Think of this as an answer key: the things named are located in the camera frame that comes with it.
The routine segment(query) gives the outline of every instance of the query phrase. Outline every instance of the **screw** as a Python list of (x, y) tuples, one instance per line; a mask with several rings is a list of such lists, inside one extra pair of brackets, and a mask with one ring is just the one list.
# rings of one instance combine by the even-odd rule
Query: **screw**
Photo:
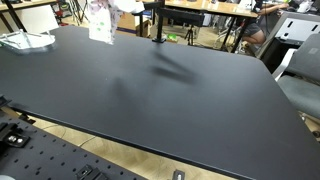
[(19, 138), (18, 143), (22, 143), (23, 139)]
[(10, 137), (8, 138), (8, 140), (9, 140), (10, 142), (15, 142), (15, 141), (17, 140), (17, 137), (15, 137), (15, 136), (10, 136)]

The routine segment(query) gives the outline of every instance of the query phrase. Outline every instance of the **person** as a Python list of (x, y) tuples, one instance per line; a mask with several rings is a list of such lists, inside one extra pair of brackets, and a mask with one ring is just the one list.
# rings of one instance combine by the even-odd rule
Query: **person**
[[(289, 7), (287, 3), (272, 5), (272, 4), (264, 4), (257, 2), (253, 12), (256, 12), (259, 16), (266, 15), (271, 12), (277, 11), (279, 9), (285, 9)], [(259, 25), (257, 24), (257, 19), (253, 19), (249, 22), (246, 30), (243, 34), (243, 41), (248, 42), (249, 44), (263, 44), (266, 40), (265, 35)]]

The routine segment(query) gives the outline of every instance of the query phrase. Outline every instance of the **perforated metal plate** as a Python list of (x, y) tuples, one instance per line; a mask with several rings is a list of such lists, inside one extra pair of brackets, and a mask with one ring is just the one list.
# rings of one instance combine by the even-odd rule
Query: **perforated metal plate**
[(77, 179), (85, 165), (98, 168), (110, 180), (145, 179), (102, 159), (67, 141), (59, 139), (21, 120), (11, 119), (0, 111), (0, 123), (17, 123), (22, 135), (30, 136), (24, 148), (0, 146), (0, 175), (14, 179)]

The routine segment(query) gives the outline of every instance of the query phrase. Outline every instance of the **box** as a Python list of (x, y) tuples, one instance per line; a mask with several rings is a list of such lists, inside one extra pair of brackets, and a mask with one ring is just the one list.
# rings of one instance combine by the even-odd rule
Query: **box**
[[(134, 16), (130, 13), (124, 13), (118, 22), (117, 34), (125, 34), (130, 36), (140, 36), (140, 21), (139, 16)], [(146, 18), (143, 19), (143, 37), (148, 37), (150, 21)]]

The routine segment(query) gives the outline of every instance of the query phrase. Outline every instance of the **black table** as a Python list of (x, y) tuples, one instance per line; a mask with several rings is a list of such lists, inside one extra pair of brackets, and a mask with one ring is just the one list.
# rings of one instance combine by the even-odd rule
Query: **black table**
[(16, 110), (236, 178), (320, 179), (320, 147), (255, 58), (88, 30), (58, 47), (0, 49), (0, 92)]

